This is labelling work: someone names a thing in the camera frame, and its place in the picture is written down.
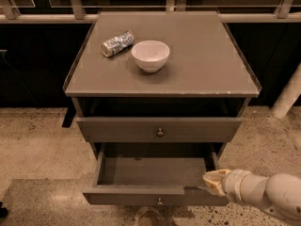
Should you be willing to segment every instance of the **aluminum can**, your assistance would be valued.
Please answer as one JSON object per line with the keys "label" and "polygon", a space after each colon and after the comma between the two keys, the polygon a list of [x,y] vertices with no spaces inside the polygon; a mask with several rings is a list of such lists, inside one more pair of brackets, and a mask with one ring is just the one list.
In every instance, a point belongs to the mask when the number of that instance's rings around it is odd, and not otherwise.
{"label": "aluminum can", "polygon": [[131,31],[127,31],[119,36],[113,37],[103,43],[103,54],[106,57],[113,57],[120,51],[132,45],[134,39],[134,34]]}

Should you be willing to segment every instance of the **drawer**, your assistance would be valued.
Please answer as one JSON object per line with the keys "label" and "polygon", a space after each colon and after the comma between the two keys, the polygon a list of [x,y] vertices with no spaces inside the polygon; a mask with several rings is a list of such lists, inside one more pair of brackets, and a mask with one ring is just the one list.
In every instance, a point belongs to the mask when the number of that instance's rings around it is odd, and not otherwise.
{"label": "drawer", "polygon": [[83,194],[91,204],[226,205],[202,180],[216,167],[208,143],[104,143],[93,186]]}
{"label": "drawer", "polygon": [[240,118],[78,118],[88,142],[229,142]]}

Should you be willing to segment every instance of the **black cable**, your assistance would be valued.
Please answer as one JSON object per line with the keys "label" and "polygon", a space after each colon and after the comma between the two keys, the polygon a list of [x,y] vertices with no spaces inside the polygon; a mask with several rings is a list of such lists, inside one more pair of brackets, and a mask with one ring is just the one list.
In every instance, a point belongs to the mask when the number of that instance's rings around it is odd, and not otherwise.
{"label": "black cable", "polygon": [[8,61],[5,58],[5,54],[7,53],[7,51],[2,52],[2,58],[4,60],[4,62],[11,68],[11,70],[13,71],[14,75],[19,78],[22,81],[22,84],[24,85],[27,93],[29,94],[31,100],[33,101],[35,106],[38,106],[37,100],[35,99],[35,97],[33,96],[33,94],[31,93],[29,87],[27,86],[27,84],[25,83],[25,81],[23,80],[23,78],[21,77],[21,73],[19,70],[15,69],[10,63],[8,63]]}

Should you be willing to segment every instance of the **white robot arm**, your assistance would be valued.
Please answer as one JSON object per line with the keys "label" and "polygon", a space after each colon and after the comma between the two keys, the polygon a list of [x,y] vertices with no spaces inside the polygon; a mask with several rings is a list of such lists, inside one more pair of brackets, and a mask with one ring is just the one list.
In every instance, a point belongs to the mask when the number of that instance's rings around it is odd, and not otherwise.
{"label": "white robot arm", "polygon": [[242,169],[215,170],[203,175],[212,194],[250,205],[290,225],[301,225],[301,179],[289,174],[263,177]]}

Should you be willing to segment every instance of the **beige floor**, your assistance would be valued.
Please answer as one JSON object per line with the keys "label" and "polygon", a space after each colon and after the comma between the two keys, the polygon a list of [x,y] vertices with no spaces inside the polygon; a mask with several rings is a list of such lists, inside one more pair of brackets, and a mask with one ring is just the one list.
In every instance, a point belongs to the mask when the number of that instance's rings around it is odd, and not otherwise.
{"label": "beige floor", "polygon": [[[9,210],[0,224],[135,225],[144,208],[91,206],[82,196],[81,189],[90,182],[96,161],[76,123],[61,128],[65,111],[0,109],[0,199]],[[268,107],[249,107],[219,163],[220,168],[251,170],[264,176],[286,172],[301,177],[300,158],[301,107],[294,107],[281,121]],[[10,190],[18,186],[25,186],[26,197]],[[156,210],[167,225],[285,225],[257,209],[235,204]]]}

